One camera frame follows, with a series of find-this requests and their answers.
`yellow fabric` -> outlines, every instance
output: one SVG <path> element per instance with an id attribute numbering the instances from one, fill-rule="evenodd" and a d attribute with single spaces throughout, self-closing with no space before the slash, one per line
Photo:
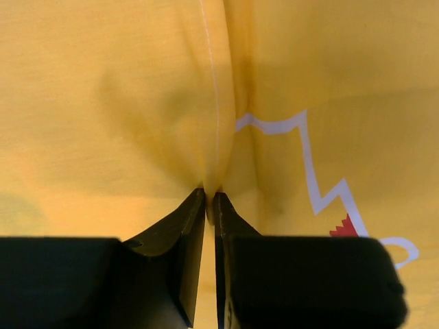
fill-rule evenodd
<path id="1" fill-rule="evenodd" d="M 0 234 L 126 239 L 199 185 L 266 234 L 349 214 L 412 244 L 386 243 L 406 327 L 436 328 L 439 1 L 2 6 Z M 213 259 L 207 229 L 196 328 L 215 328 Z"/>

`white line print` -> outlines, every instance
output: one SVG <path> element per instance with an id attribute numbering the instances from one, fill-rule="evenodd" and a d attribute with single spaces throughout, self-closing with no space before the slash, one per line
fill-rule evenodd
<path id="1" fill-rule="evenodd" d="M 247 125 L 259 128 L 266 135 L 285 134 L 294 128 L 299 129 L 300 140 L 302 142 L 303 162 L 305 164 L 305 176 L 308 186 L 309 200 L 313 208 L 314 215 L 325 209 L 336 197 L 340 197 L 342 203 L 351 218 L 352 224 L 358 236 L 369 236 L 364 225 L 363 219 L 358 211 L 357 204 L 349 189 L 348 183 L 343 178 L 335 185 L 324 197 L 320 194 L 317 183 L 316 171 L 311 153 L 311 143 L 308 135 L 307 110 L 294 115 L 293 117 L 281 121 L 262 121 L 250 113 L 246 113 L 236 122 L 236 132 L 239 132 Z M 404 248 L 408 257 L 404 262 L 395 264 L 397 269 L 416 260 L 419 257 L 418 248 L 411 241 L 400 237 L 390 237 L 380 240 L 384 245 L 398 245 Z"/>

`printed graphic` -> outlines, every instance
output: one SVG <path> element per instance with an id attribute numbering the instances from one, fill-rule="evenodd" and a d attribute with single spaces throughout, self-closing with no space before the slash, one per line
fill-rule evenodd
<path id="1" fill-rule="evenodd" d="M 336 184 L 325 196 L 321 196 L 317 183 L 316 172 L 312 159 L 311 143 L 308 135 L 307 110 L 297 115 L 281 121 L 262 121 L 247 113 L 237 120 L 236 131 L 239 132 L 244 127 L 252 125 L 260 129 L 266 135 L 286 134 L 293 129 L 298 128 L 300 140 L 302 142 L 303 162 L 305 165 L 305 175 L 308 187 L 309 199 L 313 212 L 317 215 L 325 209 L 335 198 L 339 197 L 347 211 L 346 219 L 342 221 L 342 227 L 337 227 L 336 231 L 331 231 L 331 236 L 342 236 L 343 234 L 351 236 L 369 236 L 364 225 L 363 219 L 358 211 L 357 204 L 353 198 L 351 190 L 345 179 Z M 419 257 L 418 248 L 407 239 L 400 237 L 389 237 L 380 240 L 384 245 L 398 245 L 407 250 L 408 258 L 402 262 L 395 264 L 397 269 L 416 260 Z"/>

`garment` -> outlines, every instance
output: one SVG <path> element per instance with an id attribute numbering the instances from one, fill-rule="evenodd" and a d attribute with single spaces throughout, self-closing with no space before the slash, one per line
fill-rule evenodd
<path id="1" fill-rule="evenodd" d="M 2 5 L 0 234 L 126 239 L 222 189 L 264 234 L 381 239 L 436 327 L 439 1 Z"/>

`red print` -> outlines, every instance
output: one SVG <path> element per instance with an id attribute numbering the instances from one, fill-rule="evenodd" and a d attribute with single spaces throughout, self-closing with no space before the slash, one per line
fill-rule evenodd
<path id="1" fill-rule="evenodd" d="M 358 236 L 352 224 L 349 214 L 346 214 L 346 219 L 342 220 L 342 226 L 336 226 L 335 231 L 330 231 L 331 236 Z"/>

